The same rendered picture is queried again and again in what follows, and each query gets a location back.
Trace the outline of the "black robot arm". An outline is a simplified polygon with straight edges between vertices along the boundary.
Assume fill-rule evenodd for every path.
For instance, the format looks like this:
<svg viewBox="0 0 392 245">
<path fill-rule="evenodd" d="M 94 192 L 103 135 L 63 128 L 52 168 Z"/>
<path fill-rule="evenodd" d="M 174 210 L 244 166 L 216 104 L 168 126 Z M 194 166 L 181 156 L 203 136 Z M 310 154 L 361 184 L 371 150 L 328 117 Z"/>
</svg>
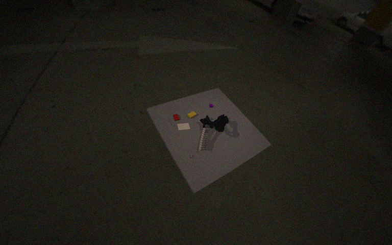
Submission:
<svg viewBox="0 0 392 245">
<path fill-rule="evenodd" d="M 216 119 L 214 122 L 211 121 L 211 123 L 210 123 L 210 128 L 213 129 L 213 128 L 215 127 L 215 129 L 218 130 L 219 132 L 223 132 L 224 129 L 225 129 L 225 128 L 224 128 L 225 125 L 226 125 L 227 123 L 229 123 L 229 119 L 228 119 L 227 116 L 222 116 L 220 119 L 221 119 L 221 122 L 223 122 L 221 125 L 220 125 L 220 123 L 219 123 L 219 120 Z M 207 117 L 206 120 L 207 120 L 207 121 L 206 121 L 207 123 L 210 122 L 209 117 Z"/>
</svg>

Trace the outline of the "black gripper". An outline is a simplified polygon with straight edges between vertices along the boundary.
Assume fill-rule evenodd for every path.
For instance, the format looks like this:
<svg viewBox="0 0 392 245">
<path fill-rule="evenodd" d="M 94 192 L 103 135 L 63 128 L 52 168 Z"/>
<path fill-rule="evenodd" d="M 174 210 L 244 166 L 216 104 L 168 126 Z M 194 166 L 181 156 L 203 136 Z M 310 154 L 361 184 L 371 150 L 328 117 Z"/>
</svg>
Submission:
<svg viewBox="0 0 392 245">
<path fill-rule="evenodd" d="M 206 118 L 207 117 L 208 117 L 208 115 L 206 116 Z M 210 122 L 206 122 L 207 121 L 206 118 L 200 119 L 200 121 L 203 123 L 203 128 L 205 127 L 206 124 L 210 125 L 210 123 L 211 123 L 211 121 Z"/>
</svg>

